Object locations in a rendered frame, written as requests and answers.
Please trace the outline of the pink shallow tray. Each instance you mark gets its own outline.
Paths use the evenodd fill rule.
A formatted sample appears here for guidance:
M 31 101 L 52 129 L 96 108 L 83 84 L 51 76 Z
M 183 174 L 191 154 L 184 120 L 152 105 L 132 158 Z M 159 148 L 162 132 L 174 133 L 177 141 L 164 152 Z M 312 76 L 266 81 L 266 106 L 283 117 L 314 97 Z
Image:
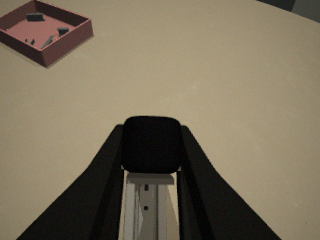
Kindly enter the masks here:
M 27 13 L 44 13 L 45 21 L 28 22 Z M 58 37 L 58 27 L 68 27 L 69 32 Z M 1 16 L 0 29 L 0 42 L 44 67 L 93 36 L 91 18 L 40 0 L 30 0 Z M 53 42 L 41 49 L 51 35 Z M 25 42 L 32 42 L 33 38 L 34 46 Z

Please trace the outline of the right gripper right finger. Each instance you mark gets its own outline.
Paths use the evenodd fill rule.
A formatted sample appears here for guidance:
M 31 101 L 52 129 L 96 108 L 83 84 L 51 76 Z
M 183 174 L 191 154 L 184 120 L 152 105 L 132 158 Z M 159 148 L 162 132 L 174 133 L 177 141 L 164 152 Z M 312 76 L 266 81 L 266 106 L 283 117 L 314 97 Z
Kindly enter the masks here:
M 281 240 L 215 170 L 186 125 L 176 181 L 180 240 Z

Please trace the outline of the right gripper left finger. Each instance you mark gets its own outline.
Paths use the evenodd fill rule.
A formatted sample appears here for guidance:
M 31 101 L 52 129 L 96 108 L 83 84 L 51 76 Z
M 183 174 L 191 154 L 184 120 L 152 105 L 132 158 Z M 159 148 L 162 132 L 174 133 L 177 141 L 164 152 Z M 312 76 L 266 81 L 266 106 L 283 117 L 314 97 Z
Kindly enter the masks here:
M 114 127 L 86 170 L 16 240 L 118 240 L 123 125 Z

